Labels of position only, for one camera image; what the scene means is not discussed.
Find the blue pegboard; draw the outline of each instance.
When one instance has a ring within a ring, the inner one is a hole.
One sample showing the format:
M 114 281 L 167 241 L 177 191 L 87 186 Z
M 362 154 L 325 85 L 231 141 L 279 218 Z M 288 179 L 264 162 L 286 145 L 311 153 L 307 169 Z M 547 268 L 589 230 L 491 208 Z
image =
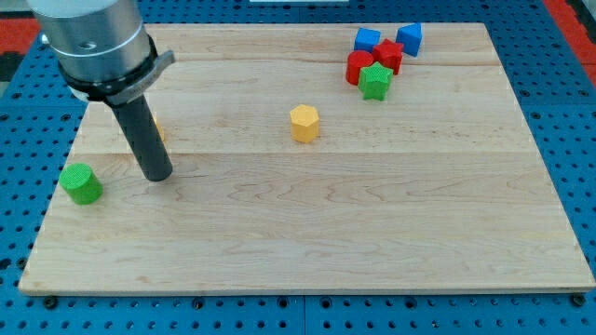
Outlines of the blue pegboard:
M 596 91 L 539 0 L 140 0 L 152 23 L 484 22 L 581 247 L 596 270 Z M 596 294 L 30 298 L 16 286 L 85 104 L 36 42 L 0 100 L 0 333 L 592 334 Z

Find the blue block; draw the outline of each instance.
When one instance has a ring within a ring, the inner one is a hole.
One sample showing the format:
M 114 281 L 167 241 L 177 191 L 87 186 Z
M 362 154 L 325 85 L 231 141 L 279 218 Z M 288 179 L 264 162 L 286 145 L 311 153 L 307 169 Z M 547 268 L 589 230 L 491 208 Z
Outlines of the blue block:
M 418 56 L 418 50 L 422 42 L 422 25 L 415 23 L 399 28 L 395 41 L 403 43 L 403 52 L 410 56 Z
M 373 47 L 379 44 L 381 32 L 372 29 L 359 28 L 354 41 L 354 50 L 365 50 L 373 53 Z

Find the wooden board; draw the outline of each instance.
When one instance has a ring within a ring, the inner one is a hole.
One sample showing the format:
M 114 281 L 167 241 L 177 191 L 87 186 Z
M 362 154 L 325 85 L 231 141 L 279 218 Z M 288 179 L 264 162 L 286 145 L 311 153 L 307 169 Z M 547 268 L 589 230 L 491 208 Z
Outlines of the wooden board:
M 398 24 L 367 24 L 391 38 Z M 426 24 L 386 101 L 344 79 L 357 25 L 160 25 L 147 93 L 174 173 L 90 104 L 20 282 L 33 295 L 586 291 L 594 279 L 481 24 Z M 320 137 L 291 140 L 312 104 Z

